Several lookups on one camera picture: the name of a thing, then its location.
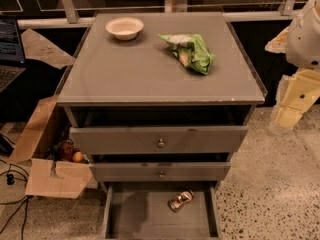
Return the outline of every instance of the open drawer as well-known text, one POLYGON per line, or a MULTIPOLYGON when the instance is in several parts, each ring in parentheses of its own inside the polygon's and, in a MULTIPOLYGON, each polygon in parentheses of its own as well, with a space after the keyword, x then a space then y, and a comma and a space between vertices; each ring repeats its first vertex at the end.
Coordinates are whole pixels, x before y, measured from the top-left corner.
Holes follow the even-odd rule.
POLYGON ((102 239, 222 239, 213 182, 130 182, 106 186, 102 239), (168 201, 194 198, 178 212, 168 201))

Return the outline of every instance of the drawer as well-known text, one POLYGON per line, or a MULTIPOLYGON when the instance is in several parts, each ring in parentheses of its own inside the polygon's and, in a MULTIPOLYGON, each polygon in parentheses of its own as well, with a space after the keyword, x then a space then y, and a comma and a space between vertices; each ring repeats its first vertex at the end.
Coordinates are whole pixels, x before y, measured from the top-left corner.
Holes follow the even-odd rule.
POLYGON ((99 163, 91 164, 99 182, 124 181, 222 181, 229 162, 206 163, 99 163))
POLYGON ((222 239, 214 183, 110 183, 102 239, 222 239), (190 189, 191 202, 173 212, 168 201, 190 189))
POLYGON ((71 128, 87 154, 234 153, 247 126, 71 128))

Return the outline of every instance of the white bowl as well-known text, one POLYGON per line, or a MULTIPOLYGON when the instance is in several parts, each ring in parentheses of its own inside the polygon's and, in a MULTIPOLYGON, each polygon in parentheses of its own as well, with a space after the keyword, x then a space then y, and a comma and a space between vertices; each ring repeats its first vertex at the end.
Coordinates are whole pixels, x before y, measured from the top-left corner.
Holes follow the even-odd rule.
POLYGON ((109 21, 106 30, 117 39, 128 41, 135 38, 143 29, 143 22, 136 18, 122 17, 109 21))

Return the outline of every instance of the speckled floor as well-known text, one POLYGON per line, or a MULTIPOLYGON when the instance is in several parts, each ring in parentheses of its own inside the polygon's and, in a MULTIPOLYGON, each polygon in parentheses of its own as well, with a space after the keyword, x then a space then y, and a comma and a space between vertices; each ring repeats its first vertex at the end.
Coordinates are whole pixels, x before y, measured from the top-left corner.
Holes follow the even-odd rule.
MULTIPOLYGON (((231 170, 217 190, 223 239, 320 239, 320 106, 315 105, 287 135, 268 131, 271 108, 258 108, 249 132, 234 154, 231 170)), ((5 126, 2 133, 17 138, 5 126)), ((30 162, 21 164, 29 170, 30 162)), ((0 163, 0 172, 8 166, 0 163)), ((8 186, 0 177, 0 202, 23 197, 25 182, 8 186)), ((24 239, 97 239, 104 194, 85 191, 76 200, 29 200, 24 239)), ((19 206, 0 205, 0 232, 19 206)), ((0 239, 20 239, 24 205, 0 239)))

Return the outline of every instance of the open cardboard box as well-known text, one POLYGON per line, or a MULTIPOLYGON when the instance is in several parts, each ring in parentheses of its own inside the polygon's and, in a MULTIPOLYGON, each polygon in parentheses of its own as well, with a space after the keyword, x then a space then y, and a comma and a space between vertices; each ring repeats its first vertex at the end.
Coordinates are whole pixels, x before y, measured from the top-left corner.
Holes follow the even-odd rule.
POLYGON ((21 133, 8 164, 32 161, 26 195, 77 198, 85 188, 97 188, 88 164, 44 159, 55 144, 59 130, 68 118, 56 106, 57 95, 39 101, 29 122, 21 133))

